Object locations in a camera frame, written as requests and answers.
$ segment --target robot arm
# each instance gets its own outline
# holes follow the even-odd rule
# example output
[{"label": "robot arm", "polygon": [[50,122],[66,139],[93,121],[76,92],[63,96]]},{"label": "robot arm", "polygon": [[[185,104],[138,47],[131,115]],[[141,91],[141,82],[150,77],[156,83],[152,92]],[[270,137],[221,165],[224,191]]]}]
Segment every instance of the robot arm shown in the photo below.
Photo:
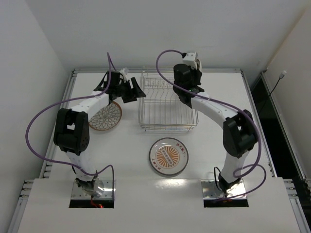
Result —
[{"label": "robot arm", "polygon": [[[110,86],[105,94],[96,96],[107,87],[108,82],[103,78],[91,94],[94,98],[86,99],[71,109],[62,108],[58,111],[54,143],[66,153],[71,163],[79,166],[86,173],[97,173],[88,155],[87,147],[90,140],[88,120],[116,98],[121,97],[124,103],[128,103],[146,97],[135,78],[131,78],[133,88],[131,87],[126,74],[127,69],[122,69],[120,72],[112,71]],[[92,195],[97,176],[86,175],[74,168],[73,170],[78,186]]]},{"label": "robot arm", "polygon": [[[201,84],[201,62],[197,59],[196,52],[183,54],[183,64],[174,66],[174,84],[189,90],[192,93],[199,93],[200,96],[210,98],[202,88]],[[202,112],[215,121],[224,131],[223,145],[227,151],[224,167],[219,174],[219,187],[226,193],[233,185],[240,181],[237,178],[240,172],[234,171],[242,168],[250,150],[257,142],[255,129],[247,119],[236,110],[228,108],[216,102],[202,99],[188,94],[176,87],[173,87],[179,99],[190,108]]]}]

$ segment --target gray wall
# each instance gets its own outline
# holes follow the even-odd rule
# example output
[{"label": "gray wall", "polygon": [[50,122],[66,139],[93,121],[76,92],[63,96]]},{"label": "gray wall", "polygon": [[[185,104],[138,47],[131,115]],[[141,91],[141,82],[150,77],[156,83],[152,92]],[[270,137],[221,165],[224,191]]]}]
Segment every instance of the gray wall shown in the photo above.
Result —
[{"label": "gray wall", "polygon": [[[69,69],[155,66],[164,49],[197,50],[204,67],[242,68],[250,82],[309,0],[26,0]],[[180,58],[166,55],[163,65]]]},{"label": "gray wall", "polygon": [[[31,118],[62,98],[69,74],[24,0],[0,2],[0,233],[6,232],[24,179],[38,177],[42,161],[28,150]],[[34,124],[31,143],[45,154],[57,109]]]},{"label": "gray wall", "polygon": [[304,172],[311,178],[311,7],[287,37],[266,72],[272,96]]}]

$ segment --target patterned plate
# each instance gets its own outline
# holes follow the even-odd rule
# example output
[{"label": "patterned plate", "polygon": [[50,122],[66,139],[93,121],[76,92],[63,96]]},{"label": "patterned plate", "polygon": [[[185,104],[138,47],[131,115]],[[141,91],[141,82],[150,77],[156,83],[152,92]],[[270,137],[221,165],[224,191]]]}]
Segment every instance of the patterned plate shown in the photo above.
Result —
[{"label": "patterned plate", "polygon": [[152,168],[165,176],[178,175],[187,166],[188,159],[185,145],[170,137],[156,141],[149,151]]},{"label": "patterned plate", "polygon": [[110,130],[121,120],[122,109],[116,102],[99,110],[89,121],[89,126],[95,130]]}]

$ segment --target white tabletop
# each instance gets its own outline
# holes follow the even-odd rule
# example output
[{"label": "white tabletop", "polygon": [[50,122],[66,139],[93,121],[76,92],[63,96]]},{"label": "white tabletop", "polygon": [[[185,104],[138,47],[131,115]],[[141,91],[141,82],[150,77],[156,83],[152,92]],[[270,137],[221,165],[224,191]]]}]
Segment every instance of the white tabletop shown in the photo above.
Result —
[{"label": "white tabletop", "polygon": [[[139,82],[140,73],[132,74]],[[88,95],[103,74],[78,74],[71,97]],[[205,73],[202,87],[213,98],[251,111],[239,73]],[[201,179],[213,179],[213,167],[223,167],[226,152],[222,129],[199,113],[199,124],[189,133],[153,133],[138,124],[138,102],[123,104],[122,119],[110,131],[90,129],[90,154],[95,167],[112,164],[116,175],[114,209],[69,209],[74,174],[71,167],[54,164],[49,179],[36,180],[19,232],[299,232],[282,179],[272,178],[266,151],[260,164],[268,173],[266,184],[248,195],[248,208],[204,208]],[[185,144],[189,162],[174,179],[156,174],[148,161],[151,145],[174,137]],[[256,159],[257,145],[245,164]],[[68,161],[59,149],[55,159]],[[101,178],[111,178],[107,170]],[[244,178],[249,190],[260,183],[256,168]]]}]

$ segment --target wire dish rack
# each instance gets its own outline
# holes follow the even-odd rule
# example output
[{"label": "wire dish rack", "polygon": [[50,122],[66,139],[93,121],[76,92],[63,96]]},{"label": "wire dish rack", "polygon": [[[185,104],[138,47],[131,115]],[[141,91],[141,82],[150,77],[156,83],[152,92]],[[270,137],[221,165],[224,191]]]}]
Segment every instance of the wire dish rack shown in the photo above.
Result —
[{"label": "wire dish rack", "polygon": [[[164,73],[174,81],[172,73]],[[156,73],[142,71],[140,87],[146,94],[139,99],[138,122],[144,130],[188,132],[199,122],[198,112],[183,104],[173,86]]]}]

